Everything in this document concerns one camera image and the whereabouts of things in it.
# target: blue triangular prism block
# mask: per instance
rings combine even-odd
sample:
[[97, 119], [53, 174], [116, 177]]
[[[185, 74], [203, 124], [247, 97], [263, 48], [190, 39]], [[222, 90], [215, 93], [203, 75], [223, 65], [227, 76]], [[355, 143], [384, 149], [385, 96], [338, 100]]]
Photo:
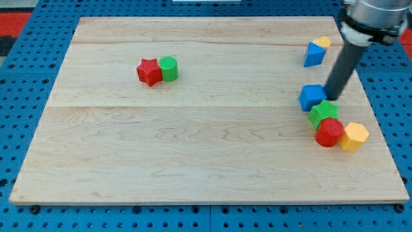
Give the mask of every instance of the blue triangular prism block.
[[309, 42], [308, 49], [304, 55], [304, 67], [321, 64], [323, 57], [326, 54], [326, 49], [318, 46], [313, 42]]

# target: red cylinder block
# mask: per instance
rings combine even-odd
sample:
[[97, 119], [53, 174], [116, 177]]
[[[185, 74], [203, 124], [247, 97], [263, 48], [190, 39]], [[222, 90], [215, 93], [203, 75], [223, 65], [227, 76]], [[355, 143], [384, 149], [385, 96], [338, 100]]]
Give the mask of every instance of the red cylinder block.
[[343, 124], [333, 118], [324, 119], [315, 134], [315, 140], [324, 147], [332, 147], [344, 133]]

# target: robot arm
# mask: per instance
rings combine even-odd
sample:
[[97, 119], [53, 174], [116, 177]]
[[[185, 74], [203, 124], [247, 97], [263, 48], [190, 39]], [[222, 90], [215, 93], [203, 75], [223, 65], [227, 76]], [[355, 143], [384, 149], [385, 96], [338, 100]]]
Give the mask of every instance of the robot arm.
[[331, 101], [339, 98], [369, 45], [391, 45], [402, 35], [411, 17], [412, 0], [344, 0], [342, 6], [339, 21], [345, 45], [324, 86]]

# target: blue pegboard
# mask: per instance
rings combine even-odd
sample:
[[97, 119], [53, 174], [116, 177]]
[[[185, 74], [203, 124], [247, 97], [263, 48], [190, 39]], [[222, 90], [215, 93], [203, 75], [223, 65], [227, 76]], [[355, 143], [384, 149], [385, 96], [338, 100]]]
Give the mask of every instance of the blue pegboard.
[[[397, 206], [55, 206], [40, 207], [37, 212], [36, 207], [17, 207], [8, 201], [80, 17], [336, 18], [339, 4], [338, 0], [242, 0], [240, 5], [172, 5], [171, 0], [40, 0], [0, 69], [0, 231], [411, 231], [410, 202]], [[399, 43], [389, 47], [374, 44], [357, 71], [402, 179], [412, 193], [411, 61]]]

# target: toy block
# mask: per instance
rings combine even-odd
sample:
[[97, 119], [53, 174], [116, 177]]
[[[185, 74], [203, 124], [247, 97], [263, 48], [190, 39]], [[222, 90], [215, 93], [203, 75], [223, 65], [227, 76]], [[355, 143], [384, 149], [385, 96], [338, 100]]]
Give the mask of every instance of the toy block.
[[338, 109], [339, 106], [331, 104], [327, 100], [322, 100], [320, 104], [312, 107], [309, 112], [308, 120], [313, 124], [315, 130], [317, 130], [323, 119], [338, 119]]
[[159, 66], [162, 69], [164, 81], [171, 82], [178, 78], [178, 62], [174, 57], [162, 57], [159, 60]]
[[299, 96], [299, 102], [303, 111], [310, 111], [312, 106], [320, 104], [322, 100], [327, 99], [326, 93], [320, 84], [303, 86]]
[[157, 64], [157, 59], [142, 59], [142, 63], [137, 67], [137, 75], [141, 82], [146, 82], [152, 87], [156, 82], [162, 81], [162, 71]]
[[326, 49], [313, 42], [309, 42], [308, 48], [304, 55], [304, 67], [310, 67], [314, 65], [321, 64], [323, 57], [326, 54]]
[[369, 137], [369, 132], [365, 126], [359, 123], [350, 122], [345, 127], [344, 134], [338, 143], [345, 151], [356, 152]]
[[329, 49], [329, 47], [332, 43], [331, 40], [329, 39], [329, 37], [327, 37], [327, 36], [322, 36], [318, 39], [314, 39], [312, 42], [314, 44], [318, 45], [318, 46], [321, 46], [322, 48], [324, 48], [326, 50]]
[[337, 144], [337, 141], [344, 133], [343, 124], [333, 118], [322, 120], [319, 129], [315, 133], [315, 140], [320, 145], [330, 148]]

